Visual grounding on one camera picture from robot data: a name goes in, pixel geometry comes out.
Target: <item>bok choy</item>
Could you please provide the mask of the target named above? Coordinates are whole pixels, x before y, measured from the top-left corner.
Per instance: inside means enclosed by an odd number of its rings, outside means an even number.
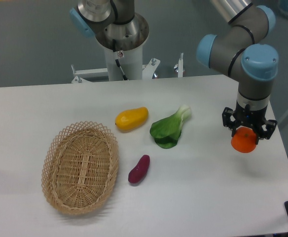
[[[171,116],[154,122],[149,130],[158,146],[169,149],[177,145],[183,123],[191,117],[191,108],[181,105]]]

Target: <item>yellow mango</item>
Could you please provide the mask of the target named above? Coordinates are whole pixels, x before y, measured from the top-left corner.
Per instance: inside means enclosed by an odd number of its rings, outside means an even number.
[[[115,125],[119,129],[127,131],[143,125],[147,118],[148,109],[146,107],[125,110],[115,118]]]

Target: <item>wicker basket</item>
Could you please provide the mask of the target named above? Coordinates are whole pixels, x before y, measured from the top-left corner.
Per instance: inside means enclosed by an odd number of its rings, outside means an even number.
[[[95,122],[63,129],[44,161],[46,200],[64,214],[85,214],[110,196],[118,172],[118,144],[111,131]]]

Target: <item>gray floor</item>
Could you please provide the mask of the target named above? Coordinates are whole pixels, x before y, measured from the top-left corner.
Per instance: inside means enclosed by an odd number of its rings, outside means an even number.
[[[157,71],[160,77],[175,77],[173,66],[183,52],[186,76],[217,74],[195,58],[204,35],[223,35],[229,29],[209,1],[135,2],[136,11],[150,27],[144,63],[158,58],[162,61]],[[103,52],[95,39],[85,39],[70,21],[69,10],[76,3],[77,0],[0,2],[0,87],[70,83],[71,64],[77,70],[105,67]],[[253,3],[268,6],[277,15],[274,31],[262,43],[272,45],[280,55],[279,75],[271,97],[279,118],[288,108],[288,20],[279,14],[276,0]],[[281,135],[288,155],[288,126],[281,129]]]

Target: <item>table surface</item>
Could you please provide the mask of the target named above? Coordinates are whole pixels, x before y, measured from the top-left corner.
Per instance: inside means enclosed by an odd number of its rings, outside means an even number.
[[[0,88],[0,236],[231,237],[288,231],[288,159],[276,130],[256,150],[230,145],[221,113],[234,108],[237,83],[225,76]],[[178,145],[154,144],[154,121],[191,106]],[[148,121],[121,133],[116,115],[146,106]],[[273,119],[271,106],[267,119]],[[41,190],[44,159],[67,125],[95,121],[118,140],[120,165],[111,197],[78,217],[57,212]],[[148,154],[137,187],[129,171]]]

